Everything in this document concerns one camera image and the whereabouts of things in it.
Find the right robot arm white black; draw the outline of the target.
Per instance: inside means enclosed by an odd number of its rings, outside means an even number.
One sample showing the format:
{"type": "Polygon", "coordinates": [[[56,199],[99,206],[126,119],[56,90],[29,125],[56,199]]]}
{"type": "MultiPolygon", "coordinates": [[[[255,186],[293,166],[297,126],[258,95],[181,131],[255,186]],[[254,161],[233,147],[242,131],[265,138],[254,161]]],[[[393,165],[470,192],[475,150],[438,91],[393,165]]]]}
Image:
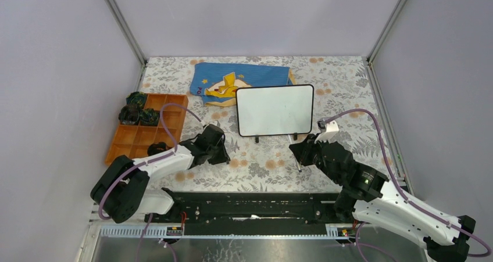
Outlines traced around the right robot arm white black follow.
{"type": "Polygon", "coordinates": [[[385,174],[353,158],[338,142],[310,134],[289,146],[302,166],[316,166],[341,192],[333,207],[341,222],[357,220],[381,227],[417,244],[435,261],[465,261],[475,228],[469,216],[451,216],[403,191],[385,174]]]}

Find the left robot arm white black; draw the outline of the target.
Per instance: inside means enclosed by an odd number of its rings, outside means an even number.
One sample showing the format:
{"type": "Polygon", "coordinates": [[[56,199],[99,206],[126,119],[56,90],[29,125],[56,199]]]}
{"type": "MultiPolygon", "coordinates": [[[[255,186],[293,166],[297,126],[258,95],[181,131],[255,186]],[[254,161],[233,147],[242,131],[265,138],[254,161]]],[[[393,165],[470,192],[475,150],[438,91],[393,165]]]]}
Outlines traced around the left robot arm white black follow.
{"type": "Polygon", "coordinates": [[[201,166],[228,163],[225,133],[208,124],[202,133],[152,156],[131,159],[118,156],[90,192],[103,220],[120,224],[136,214],[159,214],[172,222],[180,216],[179,204],[164,189],[151,189],[151,183],[201,166]]]}

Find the black framed whiteboard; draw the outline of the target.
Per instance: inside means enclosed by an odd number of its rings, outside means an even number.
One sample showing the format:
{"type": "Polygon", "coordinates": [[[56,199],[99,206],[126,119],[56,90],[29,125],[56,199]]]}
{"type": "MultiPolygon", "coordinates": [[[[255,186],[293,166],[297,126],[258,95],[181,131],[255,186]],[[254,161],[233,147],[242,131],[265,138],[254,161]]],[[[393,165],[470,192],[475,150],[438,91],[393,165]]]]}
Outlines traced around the black framed whiteboard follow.
{"type": "Polygon", "coordinates": [[[314,95],[315,88],[310,84],[238,89],[235,98],[239,136],[310,133],[314,95]]]}

